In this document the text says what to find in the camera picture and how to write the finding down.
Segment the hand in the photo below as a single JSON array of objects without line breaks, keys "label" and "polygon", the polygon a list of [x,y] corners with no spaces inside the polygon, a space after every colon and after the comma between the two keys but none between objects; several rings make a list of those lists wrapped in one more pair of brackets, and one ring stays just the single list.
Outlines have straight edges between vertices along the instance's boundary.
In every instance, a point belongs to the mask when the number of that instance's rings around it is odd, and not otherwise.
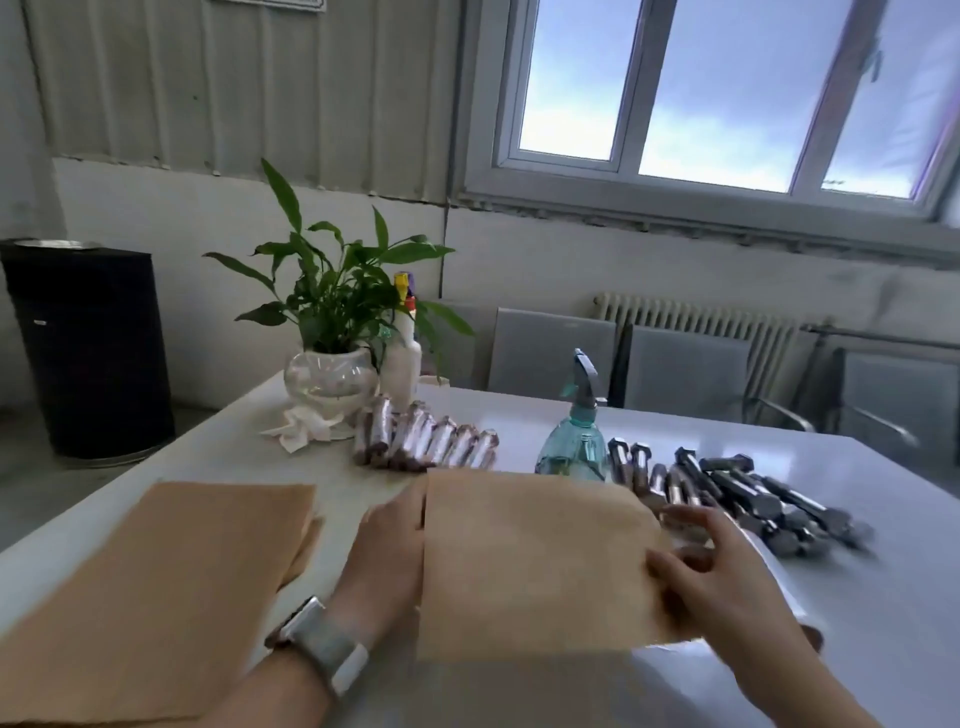
[{"label": "hand", "polygon": [[334,622],[368,650],[420,600],[425,489],[415,480],[367,511],[327,601]]},{"label": "hand", "polygon": [[670,506],[664,514],[705,528],[714,548],[651,550],[648,567],[680,597],[744,694],[770,715],[780,701],[774,692],[790,690],[793,672],[826,669],[763,557],[732,519],[718,508],[686,505]]}]

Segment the window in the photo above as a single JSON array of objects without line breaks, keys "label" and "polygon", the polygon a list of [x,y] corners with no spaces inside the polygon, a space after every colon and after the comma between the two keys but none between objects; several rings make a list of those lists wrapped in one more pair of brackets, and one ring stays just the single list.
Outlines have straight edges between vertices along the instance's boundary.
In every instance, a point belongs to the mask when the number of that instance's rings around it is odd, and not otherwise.
[{"label": "window", "polygon": [[956,247],[956,0],[477,2],[466,196]]}]

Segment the brown paper envelope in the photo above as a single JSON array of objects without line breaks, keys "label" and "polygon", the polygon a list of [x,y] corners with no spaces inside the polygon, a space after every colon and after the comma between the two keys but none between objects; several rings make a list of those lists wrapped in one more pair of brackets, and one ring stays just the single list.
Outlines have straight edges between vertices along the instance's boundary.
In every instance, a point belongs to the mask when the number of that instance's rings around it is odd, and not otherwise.
[{"label": "brown paper envelope", "polygon": [[287,572],[283,575],[283,580],[280,582],[280,589],[283,589],[283,587],[306,571],[307,565],[313,556],[313,548],[317,545],[317,541],[320,540],[320,531],[323,527],[324,519],[322,516],[313,519],[313,521],[306,526],[306,532],[300,541],[300,548],[297,549],[293,563],[290,564],[289,569],[287,569]]},{"label": "brown paper envelope", "polygon": [[626,488],[558,475],[431,471],[418,657],[627,650],[696,636],[645,566],[670,548]]},{"label": "brown paper envelope", "polygon": [[240,676],[308,485],[160,483],[0,640],[0,723],[200,716]]}]

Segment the white table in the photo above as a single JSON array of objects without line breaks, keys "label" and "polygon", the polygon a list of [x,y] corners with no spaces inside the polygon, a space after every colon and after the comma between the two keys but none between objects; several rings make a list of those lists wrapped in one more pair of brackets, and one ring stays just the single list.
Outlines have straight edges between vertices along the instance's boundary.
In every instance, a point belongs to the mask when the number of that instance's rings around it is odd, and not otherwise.
[{"label": "white table", "polygon": [[[496,429],[496,467],[530,472],[563,402],[421,387],[438,414]],[[286,403],[279,376],[264,382],[149,460],[0,553],[0,633],[54,589],[158,480],[316,483],[327,516],[304,577],[280,595],[267,623],[312,591],[332,589],[357,523],[408,476],[356,468],[350,443],[293,456],[256,433]],[[824,657],[885,726],[957,724],[960,676],[960,501],[854,440],[617,409],[597,418],[607,438],[651,445],[670,461],[751,454],[758,470],[876,527],[871,553],[836,548],[826,562],[786,569],[802,601],[827,624]],[[336,718],[348,725],[766,725],[710,654],[663,649],[525,664],[418,665],[412,633],[374,655],[370,674]],[[259,659],[262,651],[252,655]],[[685,674],[682,679],[678,672]]]}]

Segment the watch strap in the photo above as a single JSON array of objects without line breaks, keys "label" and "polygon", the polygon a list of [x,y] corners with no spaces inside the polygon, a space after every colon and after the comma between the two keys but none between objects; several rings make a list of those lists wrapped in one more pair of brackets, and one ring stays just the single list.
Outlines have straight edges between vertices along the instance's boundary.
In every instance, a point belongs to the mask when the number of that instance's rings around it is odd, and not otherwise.
[{"label": "watch strap", "polygon": [[353,684],[370,657],[366,647],[327,618],[326,608],[315,596],[267,638],[266,646],[296,649],[313,664],[337,697]]}]

